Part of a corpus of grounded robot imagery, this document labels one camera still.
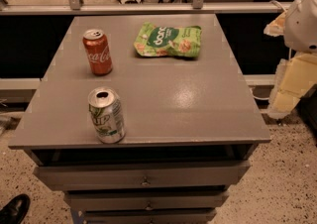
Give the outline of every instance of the can lid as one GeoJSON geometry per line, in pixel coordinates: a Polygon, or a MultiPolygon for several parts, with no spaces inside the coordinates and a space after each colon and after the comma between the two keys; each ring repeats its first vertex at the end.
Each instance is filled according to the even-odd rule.
{"type": "Polygon", "coordinates": [[[94,107],[107,107],[115,100],[114,92],[105,87],[99,87],[90,92],[88,96],[89,104],[94,107]]]}
{"type": "Polygon", "coordinates": [[[104,32],[100,29],[91,29],[87,30],[84,34],[83,37],[87,40],[96,40],[101,38],[104,35],[104,32]]]}

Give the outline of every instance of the red soda can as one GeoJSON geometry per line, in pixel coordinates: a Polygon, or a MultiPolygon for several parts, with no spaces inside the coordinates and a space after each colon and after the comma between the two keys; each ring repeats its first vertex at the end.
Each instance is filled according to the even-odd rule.
{"type": "Polygon", "coordinates": [[[82,42],[86,49],[91,72],[98,76],[109,73],[112,70],[112,60],[104,32],[99,29],[87,30],[83,34],[82,42]]]}

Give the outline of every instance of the white soda can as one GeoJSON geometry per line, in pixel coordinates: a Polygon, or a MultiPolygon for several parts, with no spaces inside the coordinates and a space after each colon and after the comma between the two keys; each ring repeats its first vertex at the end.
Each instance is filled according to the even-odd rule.
{"type": "Polygon", "coordinates": [[[115,143],[125,136],[121,102],[118,94],[98,87],[88,96],[89,112],[97,137],[104,143],[115,143]]]}

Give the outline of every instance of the table top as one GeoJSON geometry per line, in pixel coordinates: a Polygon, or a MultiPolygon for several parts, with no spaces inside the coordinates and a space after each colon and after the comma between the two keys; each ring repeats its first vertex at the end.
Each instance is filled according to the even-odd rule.
{"type": "Polygon", "coordinates": [[[35,93],[12,149],[116,148],[154,145],[253,144],[269,131],[215,15],[74,18],[35,93]],[[141,57],[133,42],[143,23],[202,28],[197,59],[141,57]],[[91,73],[82,35],[104,30],[113,60],[105,76],[91,73]],[[88,94],[108,86],[119,94],[126,136],[103,144],[95,136],[88,94]]]}

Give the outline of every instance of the drawer cabinet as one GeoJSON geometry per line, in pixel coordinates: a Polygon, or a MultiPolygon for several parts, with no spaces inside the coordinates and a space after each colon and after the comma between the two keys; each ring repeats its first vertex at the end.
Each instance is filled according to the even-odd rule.
{"type": "Polygon", "coordinates": [[[249,168],[248,161],[38,167],[35,175],[51,190],[91,190],[230,185],[249,168]]]}

